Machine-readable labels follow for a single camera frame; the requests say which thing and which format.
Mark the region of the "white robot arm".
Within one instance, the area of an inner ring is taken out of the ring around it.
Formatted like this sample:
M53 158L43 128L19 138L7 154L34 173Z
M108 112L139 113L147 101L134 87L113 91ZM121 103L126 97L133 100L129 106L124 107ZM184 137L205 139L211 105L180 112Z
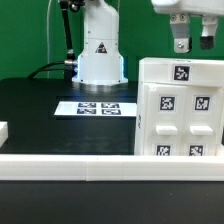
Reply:
M124 59L118 50L119 14L105 0L84 0L84 48L77 58L73 82L113 86L127 83ZM202 49L214 47L218 18L224 17L224 0L149 0L157 14L170 16L174 51L191 51L190 18L202 18Z

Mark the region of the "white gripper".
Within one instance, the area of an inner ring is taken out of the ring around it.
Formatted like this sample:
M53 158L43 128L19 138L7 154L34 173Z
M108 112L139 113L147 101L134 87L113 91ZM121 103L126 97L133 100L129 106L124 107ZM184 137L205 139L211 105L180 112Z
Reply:
M224 16L224 0L151 0L151 2L157 13L171 14L170 27L174 38L174 51L179 54L188 53L191 50L190 17L188 14ZM210 50L215 45L218 28L216 16L202 17L200 36L202 50Z

